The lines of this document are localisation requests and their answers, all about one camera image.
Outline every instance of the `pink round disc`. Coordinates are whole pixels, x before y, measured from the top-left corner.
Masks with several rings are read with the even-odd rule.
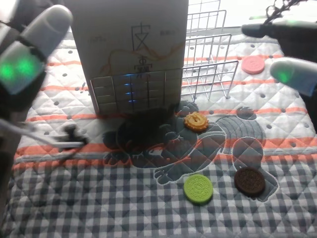
[[[259,56],[248,56],[242,61],[242,70],[248,74],[258,74],[264,70],[264,60]]]

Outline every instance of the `quilted fabric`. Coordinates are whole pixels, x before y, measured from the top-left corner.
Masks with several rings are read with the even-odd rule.
[[[223,55],[225,48],[220,48]],[[249,75],[239,64],[229,99],[222,92],[213,92],[210,100],[197,94],[195,103],[183,97],[157,132],[143,140],[140,136],[140,148],[132,139],[146,135],[145,123],[94,114],[69,34],[50,59],[27,121],[47,135],[75,122],[90,143],[59,164],[65,152],[21,139],[4,236],[317,237],[314,127],[299,94],[270,77],[270,64],[282,55],[278,44],[269,38],[233,37],[229,58],[241,63],[248,55],[265,60],[262,73]],[[207,115],[206,132],[184,127],[184,115],[193,111]],[[244,166],[258,168],[265,177],[265,192],[257,199],[235,188],[234,174]],[[213,183],[212,200],[203,206],[193,205],[183,193],[193,173]]]

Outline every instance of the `green round disc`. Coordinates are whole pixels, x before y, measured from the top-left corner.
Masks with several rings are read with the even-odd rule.
[[[193,203],[206,203],[211,199],[213,186],[203,175],[191,175],[184,183],[186,197]]]

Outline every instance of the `orange flower-shaped cookie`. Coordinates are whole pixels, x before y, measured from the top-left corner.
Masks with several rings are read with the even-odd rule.
[[[203,132],[208,127],[208,120],[203,114],[194,112],[185,117],[185,126],[194,132]]]

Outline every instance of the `quilted mat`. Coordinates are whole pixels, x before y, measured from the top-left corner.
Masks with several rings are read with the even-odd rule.
[[[248,55],[265,60],[262,73],[241,70]],[[282,52],[270,38],[238,35],[228,56],[240,62],[230,98],[222,92],[209,100],[197,94],[195,102],[184,97],[153,131],[160,112],[137,120],[95,115],[69,34],[50,58],[27,122],[51,136],[74,122],[90,143],[60,163],[67,152],[21,139],[3,236],[317,237],[317,137],[298,92],[269,74]],[[208,117],[203,133],[184,127],[184,116],[195,111]],[[265,191],[258,198],[234,185],[234,174],[245,166],[264,175]],[[197,206],[185,198],[183,185],[191,174],[212,181],[209,203]]]

